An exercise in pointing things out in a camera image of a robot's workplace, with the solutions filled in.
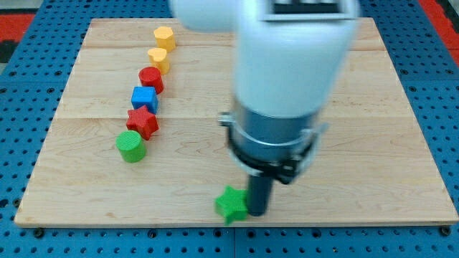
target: wooden board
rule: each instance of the wooden board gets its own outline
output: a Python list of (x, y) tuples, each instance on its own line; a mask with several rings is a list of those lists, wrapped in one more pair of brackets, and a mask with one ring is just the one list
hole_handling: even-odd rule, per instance
[[(160, 96), (160, 131), (139, 163), (115, 148), (126, 129), (152, 31), (177, 49)], [(247, 175), (227, 155), (218, 112), (230, 108), (232, 36), (174, 19), (95, 19), (63, 93), (15, 222), (24, 227), (222, 226), (214, 198)], [(275, 185), (265, 216), (232, 226), (452, 224), (458, 215), (371, 19), (362, 19), (321, 119), (312, 167)]]

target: toy block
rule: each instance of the toy block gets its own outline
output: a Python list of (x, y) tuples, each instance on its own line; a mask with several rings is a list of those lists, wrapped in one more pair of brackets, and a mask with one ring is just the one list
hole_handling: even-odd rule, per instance
[(164, 90), (161, 72), (156, 67), (145, 67), (138, 73), (142, 86), (155, 87), (156, 94)]
[(134, 109), (146, 105), (149, 112), (156, 114), (158, 111), (158, 97), (154, 87), (134, 87), (131, 102)]
[(125, 162), (135, 163), (140, 161), (146, 154), (146, 148), (142, 137), (134, 130), (122, 132), (116, 138), (116, 148), (120, 151)]
[(164, 48), (167, 52), (175, 49), (174, 32), (171, 27), (159, 27), (153, 33), (158, 47)]
[(156, 116), (148, 111), (146, 105), (135, 110), (128, 110), (128, 115), (126, 127), (139, 133), (145, 140), (150, 140), (151, 134), (159, 130)]
[(165, 75), (169, 72), (169, 58), (167, 57), (167, 51), (165, 49), (150, 49), (148, 51), (148, 56), (150, 57), (151, 66), (158, 68), (161, 72), (161, 75)]
[(247, 218), (246, 196), (246, 190), (236, 190), (231, 186), (226, 186), (224, 193), (215, 199), (215, 212), (224, 217), (226, 225)]

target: green cylinder block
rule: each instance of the green cylinder block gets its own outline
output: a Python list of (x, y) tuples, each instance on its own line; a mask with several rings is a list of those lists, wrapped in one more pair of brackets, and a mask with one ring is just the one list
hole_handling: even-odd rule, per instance
[(116, 148), (120, 151), (123, 160), (129, 163), (140, 161), (146, 154), (142, 137), (134, 130), (120, 133), (116, 138)]

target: blue cube block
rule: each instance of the blue cube block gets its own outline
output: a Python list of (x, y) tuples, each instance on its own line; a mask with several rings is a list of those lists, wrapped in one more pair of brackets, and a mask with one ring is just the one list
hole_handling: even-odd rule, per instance
[(154, 87), (134, 87), (131, 102), (134, 109), (146, 105), (150, 113), (156, 114), (158, 111), (158, 97)]

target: red cylinder block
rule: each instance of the red cylinder block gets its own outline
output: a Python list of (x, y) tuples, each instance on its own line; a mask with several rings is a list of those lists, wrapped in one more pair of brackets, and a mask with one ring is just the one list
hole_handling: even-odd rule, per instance
[(161, 72), (156, 67), (145, 67), (138, 73), (142, 86), (155, 87), (156, 94), (164, 90)]

